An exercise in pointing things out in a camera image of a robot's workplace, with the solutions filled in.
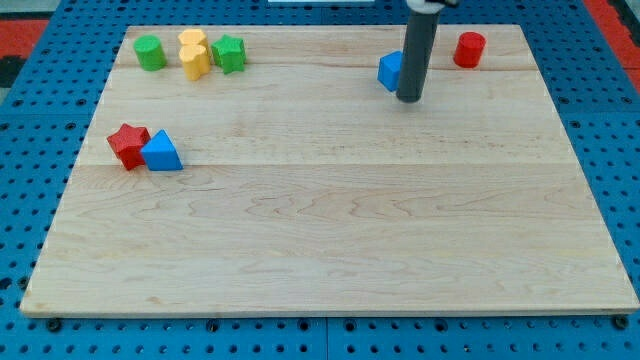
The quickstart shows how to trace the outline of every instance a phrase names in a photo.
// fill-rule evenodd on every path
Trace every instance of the blue perforated panel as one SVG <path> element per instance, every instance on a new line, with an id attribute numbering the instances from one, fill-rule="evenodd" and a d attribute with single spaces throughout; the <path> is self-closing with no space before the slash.
<path id="1" fill-rule="evenodd" d="M 17 310 L 128 25 L 401 24 L 406 16 L 402 0 L 364 8 L 63 0 L 0 108 L 0 357 L 639 358 L 638 315 L 58 323 Z M 581 2 L 467 0 L 442 21 L 522 26 L 640 289 L 640 100 Z"/>

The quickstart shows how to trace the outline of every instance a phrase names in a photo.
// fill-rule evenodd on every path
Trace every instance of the blue cube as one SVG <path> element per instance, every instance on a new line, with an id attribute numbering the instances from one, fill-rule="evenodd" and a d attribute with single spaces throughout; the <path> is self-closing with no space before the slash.
<path id="1" fill-rule="evenodd" d="M 182 170 L 178 152 L 164 130 L 158 131 L 140 150 L 140 154 L 151 171 Z"/>
<path id="2" fill-rule="evenodd" d="M 401 64 L 402 51 L 392 52 L 380 58 L 378 81 L 389 91 L 396 91 L 398 88 L 398 76 L 400 75 Z"/>

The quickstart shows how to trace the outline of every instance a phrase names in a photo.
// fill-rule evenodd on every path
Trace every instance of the wood grain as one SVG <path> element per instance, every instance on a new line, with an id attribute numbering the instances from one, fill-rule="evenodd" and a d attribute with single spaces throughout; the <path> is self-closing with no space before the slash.
<path id="1" fill-rule="evenodd" d="M 460 70 L 451 56 L 470 29 L 487 53 Z M 248 64 L 195 83 L 177 59 L 181 30 L 129 29 L 28 316 L 639 307 L 518 27 L 441 26 L 411 106 L 375 80 L 402 27 L 205 27 L 211 41 L 242 36 Z M 130 45 L 146 33 L 163 40 L 167 69 L 137 68 Z M 167 129 L 185 170 L 124 171 L 104 140 L 122 122 Z"/>

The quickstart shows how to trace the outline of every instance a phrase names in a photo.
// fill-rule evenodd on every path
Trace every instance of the yellow block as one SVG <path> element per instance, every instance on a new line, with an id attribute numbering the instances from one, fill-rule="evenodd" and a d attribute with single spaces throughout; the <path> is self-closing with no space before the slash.
<path id="1" fill-rule="evenodd" d="M 212 54 L 211 48 L 209 47 L 209 40 L 207 40 L 207 34 L 202 31 L 202 29 L 186 29 L 180 35 L 178 35 L 178 40 L 180 41 L 180 45 L 201 45 L 207 50 L 207 56 L 209 57 L 209 61 L 211 61 Z"/>
<path id="2" fill-rule="evenodd" d="M 183 46 L 180 49 L 180 61 L 187 79 L 191 81 L 198 80 L 200 76 L 211 71 L 207 49 L 202 45 Z"/>

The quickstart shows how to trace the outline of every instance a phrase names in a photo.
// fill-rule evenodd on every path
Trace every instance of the red cylinder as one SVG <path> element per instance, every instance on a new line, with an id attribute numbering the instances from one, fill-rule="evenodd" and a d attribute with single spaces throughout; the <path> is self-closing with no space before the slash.
<path id="1" fill-rule="evenodd" d="M 478 66 L 486 44 L 487 40 L 484 36 L 476 32 L 466 32 L 460 35 L 453 61 L 463 68 L 474 68 Z"/>

